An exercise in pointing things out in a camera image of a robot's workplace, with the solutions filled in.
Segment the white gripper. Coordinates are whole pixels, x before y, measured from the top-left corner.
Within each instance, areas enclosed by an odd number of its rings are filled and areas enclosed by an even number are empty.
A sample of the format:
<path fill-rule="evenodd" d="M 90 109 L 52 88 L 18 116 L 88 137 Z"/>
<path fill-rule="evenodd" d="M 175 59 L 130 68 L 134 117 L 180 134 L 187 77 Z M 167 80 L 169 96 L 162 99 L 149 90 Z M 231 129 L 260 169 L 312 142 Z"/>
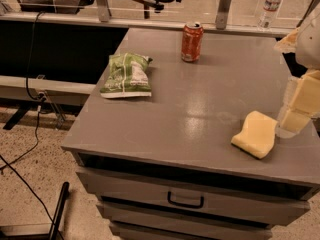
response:
<path fill-rule="evenodd" d="M 292 138 L 320 114 L 320 4 L 299 29 L 283 37 L 274 49 L 281 53 L 296 51 L 296 61 L 309 69 L 300 78 L 291 76 L 288 79 L 277 118 L 277 136 Z"/>

